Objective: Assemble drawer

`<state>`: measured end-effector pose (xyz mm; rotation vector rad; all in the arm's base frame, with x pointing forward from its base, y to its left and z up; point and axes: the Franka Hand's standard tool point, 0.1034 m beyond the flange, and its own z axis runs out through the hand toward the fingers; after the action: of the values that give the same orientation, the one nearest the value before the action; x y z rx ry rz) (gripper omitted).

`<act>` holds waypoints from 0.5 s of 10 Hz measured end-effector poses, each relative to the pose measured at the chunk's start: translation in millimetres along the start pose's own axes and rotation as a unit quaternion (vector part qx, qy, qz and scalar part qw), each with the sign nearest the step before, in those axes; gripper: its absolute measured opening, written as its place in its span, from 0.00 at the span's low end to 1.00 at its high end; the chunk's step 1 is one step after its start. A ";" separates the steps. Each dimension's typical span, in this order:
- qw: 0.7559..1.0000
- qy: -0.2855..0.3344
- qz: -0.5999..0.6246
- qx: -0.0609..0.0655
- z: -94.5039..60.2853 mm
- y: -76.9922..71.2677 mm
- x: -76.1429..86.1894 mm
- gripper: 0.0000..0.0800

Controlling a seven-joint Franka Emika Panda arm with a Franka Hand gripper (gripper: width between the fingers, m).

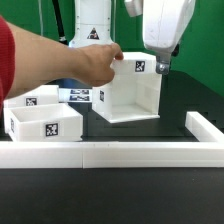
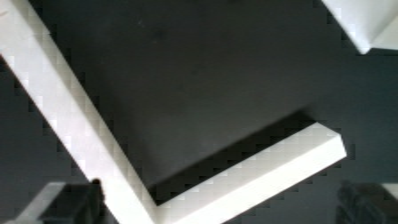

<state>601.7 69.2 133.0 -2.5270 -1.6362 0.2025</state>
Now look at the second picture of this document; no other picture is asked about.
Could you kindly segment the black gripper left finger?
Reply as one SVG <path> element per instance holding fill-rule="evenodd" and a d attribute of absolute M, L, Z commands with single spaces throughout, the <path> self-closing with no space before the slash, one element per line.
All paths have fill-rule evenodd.
<path fill-rule="evenodd" d="M 50 182 L 13 224 L 104 224 L 105 194 L 102 181 L 86 184 Z"/>

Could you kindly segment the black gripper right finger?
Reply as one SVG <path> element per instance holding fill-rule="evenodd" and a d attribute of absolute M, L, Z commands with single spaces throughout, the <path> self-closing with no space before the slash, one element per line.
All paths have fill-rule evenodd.
<path fill-rule="evenodd" d="M 345 181 L 338 200 L 336 224 L 398 224 L 398 183 Z"/>

